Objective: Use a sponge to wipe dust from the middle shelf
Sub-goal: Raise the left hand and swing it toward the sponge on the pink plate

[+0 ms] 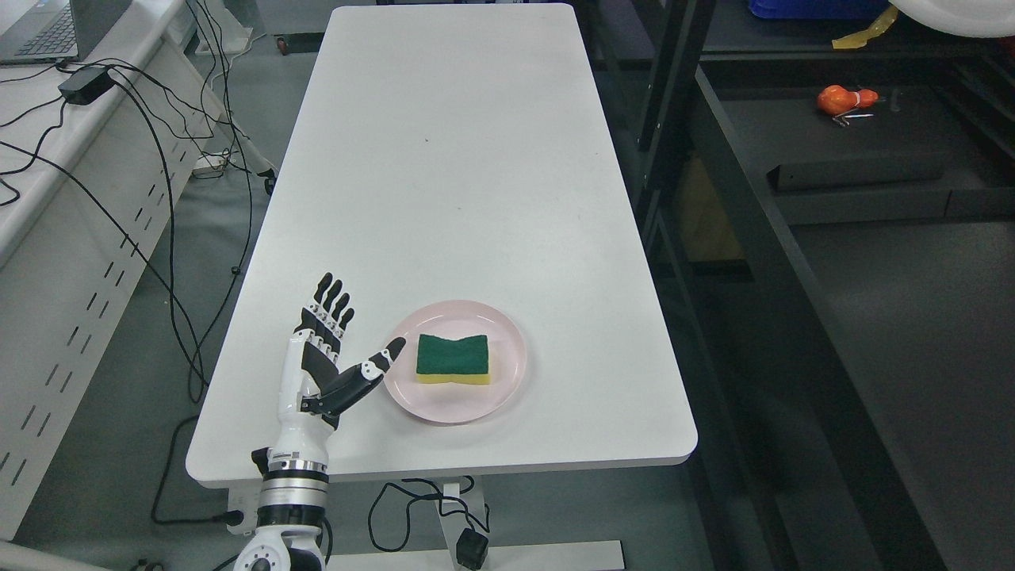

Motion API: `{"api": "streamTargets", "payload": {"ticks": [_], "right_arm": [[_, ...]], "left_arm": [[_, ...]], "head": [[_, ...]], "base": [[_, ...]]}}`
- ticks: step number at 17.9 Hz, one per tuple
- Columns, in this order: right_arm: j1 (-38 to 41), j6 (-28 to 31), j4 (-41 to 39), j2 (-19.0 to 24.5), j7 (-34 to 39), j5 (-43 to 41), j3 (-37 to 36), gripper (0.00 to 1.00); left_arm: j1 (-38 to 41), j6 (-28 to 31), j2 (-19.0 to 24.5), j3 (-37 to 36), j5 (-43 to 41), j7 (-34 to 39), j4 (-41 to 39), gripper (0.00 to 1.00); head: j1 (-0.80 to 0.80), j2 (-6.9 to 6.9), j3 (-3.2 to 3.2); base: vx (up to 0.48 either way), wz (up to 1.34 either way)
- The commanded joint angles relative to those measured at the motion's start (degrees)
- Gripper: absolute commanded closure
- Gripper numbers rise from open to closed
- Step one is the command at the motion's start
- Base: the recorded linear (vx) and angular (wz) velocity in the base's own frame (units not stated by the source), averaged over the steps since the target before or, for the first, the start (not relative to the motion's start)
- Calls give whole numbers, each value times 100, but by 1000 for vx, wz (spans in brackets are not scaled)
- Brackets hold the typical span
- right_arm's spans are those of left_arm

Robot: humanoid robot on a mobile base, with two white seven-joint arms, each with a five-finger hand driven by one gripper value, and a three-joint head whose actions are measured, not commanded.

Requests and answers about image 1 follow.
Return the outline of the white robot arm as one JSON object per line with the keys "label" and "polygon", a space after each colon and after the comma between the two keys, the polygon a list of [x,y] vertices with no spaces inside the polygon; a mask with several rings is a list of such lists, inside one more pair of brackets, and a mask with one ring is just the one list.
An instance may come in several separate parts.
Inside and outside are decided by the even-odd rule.
{"label": "white robot arm", "polygon": [[235,570],[325,570],[318,545],[325,529],[327,463],[277,456],[265,447],[251,452],[262,474],[253,538],[239,553]]}

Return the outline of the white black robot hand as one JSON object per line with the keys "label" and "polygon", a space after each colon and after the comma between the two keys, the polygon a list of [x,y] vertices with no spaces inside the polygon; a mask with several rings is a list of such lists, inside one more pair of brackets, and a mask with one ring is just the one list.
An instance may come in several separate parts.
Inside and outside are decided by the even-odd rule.
{"label": "white black robot hand", "polygon": [[365,361],[342,370],[342,340],[354,311],[343,283],[324,274],[301,308],[286,344],[277,418],[280,434],[267,455],[269,470],[325,471],[327,441],[341,415],[378,387],[406,346],[396,337]]}

